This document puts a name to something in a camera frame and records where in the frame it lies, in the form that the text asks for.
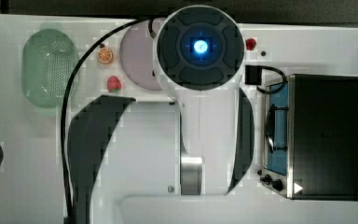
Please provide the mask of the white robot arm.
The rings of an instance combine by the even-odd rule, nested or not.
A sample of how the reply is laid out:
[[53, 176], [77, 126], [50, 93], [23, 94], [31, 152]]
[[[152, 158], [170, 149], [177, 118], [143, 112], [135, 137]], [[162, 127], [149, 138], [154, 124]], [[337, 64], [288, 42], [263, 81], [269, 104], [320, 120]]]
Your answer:
[[[180, 192], [226, 195], [249, 169], [254, 130], [252, 106], [240, 87], [245, 41], [238, 24], [220, 9], [183, 7], [161, 25], [153, 42], [159, 86], [180, 111]], [[72, 224], [91, 224], [91, 202], [111, 198], [95, 187], [107, 143], [129, 97], [102, 95], [72, 120], [68, 147], [76, 203]]]

